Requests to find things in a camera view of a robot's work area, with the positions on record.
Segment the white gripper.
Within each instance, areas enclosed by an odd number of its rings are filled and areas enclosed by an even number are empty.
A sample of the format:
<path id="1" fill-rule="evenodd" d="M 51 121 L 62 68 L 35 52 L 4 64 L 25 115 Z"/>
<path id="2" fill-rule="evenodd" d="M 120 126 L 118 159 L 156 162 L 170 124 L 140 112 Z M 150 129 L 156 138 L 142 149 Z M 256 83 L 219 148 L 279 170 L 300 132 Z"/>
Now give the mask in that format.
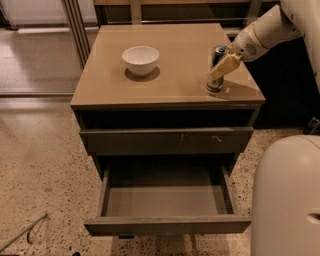
<path id="1" fill-rule="evenodd" d="M 222 55 L 215 55 L 209 75 L 213 80 L 217 80 L 234 70 L 236 70 L 241 61 L 253 62 L 262 57 L 268 52 L 257 39 L 253 27 L 243 29 L 233 40 L 229 46 L 229 51 L 232 53 Z"/>

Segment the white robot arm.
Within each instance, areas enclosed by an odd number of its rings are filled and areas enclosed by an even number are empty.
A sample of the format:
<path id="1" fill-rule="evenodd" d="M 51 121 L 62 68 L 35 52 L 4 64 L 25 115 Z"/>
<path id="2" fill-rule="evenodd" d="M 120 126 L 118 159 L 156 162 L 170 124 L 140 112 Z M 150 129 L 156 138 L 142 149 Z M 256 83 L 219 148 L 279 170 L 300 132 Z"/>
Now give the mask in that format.
<path id="1" fill-rule="evenodd" d="M 243 29 L 210 70 L 217 80 L 279 43 L 301 36 L 320 75 L 320 0 L 280 0 Z M 261 156 L 254 179 L 251 256 L 320 256 L 320 137 L 280 139 Z"/>

